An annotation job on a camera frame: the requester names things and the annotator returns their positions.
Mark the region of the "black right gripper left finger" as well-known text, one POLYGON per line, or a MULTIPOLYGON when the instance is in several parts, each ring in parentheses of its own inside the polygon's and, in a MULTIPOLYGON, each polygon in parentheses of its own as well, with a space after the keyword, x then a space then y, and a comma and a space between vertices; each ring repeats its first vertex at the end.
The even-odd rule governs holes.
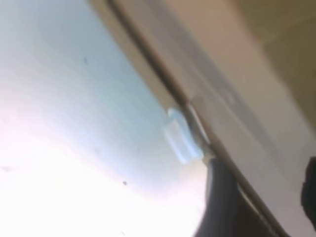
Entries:
POLYGON ((209 161, 206 208, 197 237, 270 237, 272 234, 246 202, 238 185, 217 158, 209 161))

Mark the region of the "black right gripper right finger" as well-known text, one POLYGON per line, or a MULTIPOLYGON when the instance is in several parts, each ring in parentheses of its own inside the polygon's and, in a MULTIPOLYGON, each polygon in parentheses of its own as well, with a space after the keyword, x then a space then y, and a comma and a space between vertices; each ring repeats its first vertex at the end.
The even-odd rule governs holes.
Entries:
POLYGON ((306 167, 301 192, 301 205, 311 222, 316 221, 316 157, 311 157, 306 167))

